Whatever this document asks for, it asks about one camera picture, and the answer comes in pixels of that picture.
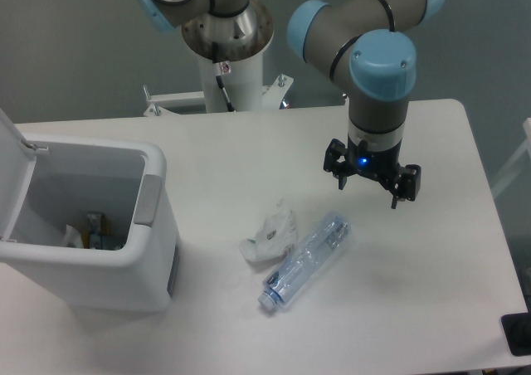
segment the black cable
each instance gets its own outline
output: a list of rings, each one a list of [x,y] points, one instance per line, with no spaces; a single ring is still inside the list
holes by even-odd
[[[219,51],[219,45],[215,42],[212,43],[212,63],[217,64],[218,58],[217,53]],[[236,112],[236,109],[234,108],[234,105],[232,105],[231,99],[229,98],[229,94],[227,93],[227,89],[225,89],[225,84],[223,83],[223,79],[221,75],[216,76],[216,82],[217,87],[222,91],[223,99],[225,100],[225,104],[227,105],[227,111],[228,112]]]

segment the white trash bin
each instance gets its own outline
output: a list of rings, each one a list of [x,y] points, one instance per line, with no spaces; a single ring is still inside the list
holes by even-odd
[[[22,136],[0,110],[0,261],[69,304],[154,312],[171,302],[180,242],[153,144]],[[64,247],[103,213],[117,251]]]

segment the plastic bottle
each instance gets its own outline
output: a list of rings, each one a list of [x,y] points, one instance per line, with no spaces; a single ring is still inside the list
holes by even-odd
[[[325,263],[350,234],[347,219],[329,212],[280,265],[265,278],[258,298],[262,307],[273,311],[286,305],[310,276]]]

